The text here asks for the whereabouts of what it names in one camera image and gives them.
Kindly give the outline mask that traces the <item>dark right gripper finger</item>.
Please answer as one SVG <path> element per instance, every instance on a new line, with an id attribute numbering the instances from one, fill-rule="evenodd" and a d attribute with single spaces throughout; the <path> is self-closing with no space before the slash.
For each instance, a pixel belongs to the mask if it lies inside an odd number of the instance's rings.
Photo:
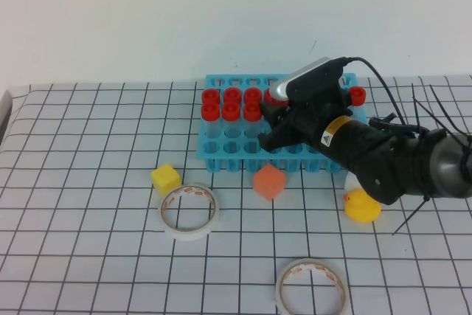
<path id="1" fill-rule="evenodd" d="M 287 114 L 287 105 L 274 105 L 272 103 L 260 102 L 259 108 L 267 123 L 278 123 Z"/>

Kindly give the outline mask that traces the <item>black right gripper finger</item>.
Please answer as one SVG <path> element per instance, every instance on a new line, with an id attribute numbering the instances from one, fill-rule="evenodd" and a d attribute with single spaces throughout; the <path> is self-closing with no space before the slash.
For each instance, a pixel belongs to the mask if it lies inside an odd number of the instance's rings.
<path id="1" fill-rule="evenodd" d="M 284 120 L 267 134 L 257 136 L 260 147 L 268 152 L 301 143 L 308 143 L 313 138 L 313 131 L 306 130 L 294 121 Z"/>

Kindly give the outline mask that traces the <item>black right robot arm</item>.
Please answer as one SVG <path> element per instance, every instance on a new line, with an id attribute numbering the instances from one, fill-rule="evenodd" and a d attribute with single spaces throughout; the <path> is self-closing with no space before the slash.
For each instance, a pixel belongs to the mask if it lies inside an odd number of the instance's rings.
<path id="1" fill-rule="evenodd" d="M 365 101 L 359 86 L 341 87 L 342 70 L 315 71 L 287 86 L 288 104 L 262 101 L 271 130 L 260 147 L 306 144 L 353 173 L 367 194 L 382 204 L 403 195 L 471 197 L 471 137 L 447 128 L 396 124 L 395 114 L 364 123 L 352 108 Z"/>

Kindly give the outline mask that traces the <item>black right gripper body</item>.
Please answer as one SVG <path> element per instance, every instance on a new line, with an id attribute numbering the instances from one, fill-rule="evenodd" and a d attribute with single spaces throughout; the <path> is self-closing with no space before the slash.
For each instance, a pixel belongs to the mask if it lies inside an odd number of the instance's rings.
<path id="1" fill-rule="evenodd" d="M 307 144 L 319 145 L 327 125 L 342 115 L 351 115 L 350 95 L 339 82 L 342 67 L 319 67 L 287 86 L 292 113 L 289 120 L 313 131 Z"/>

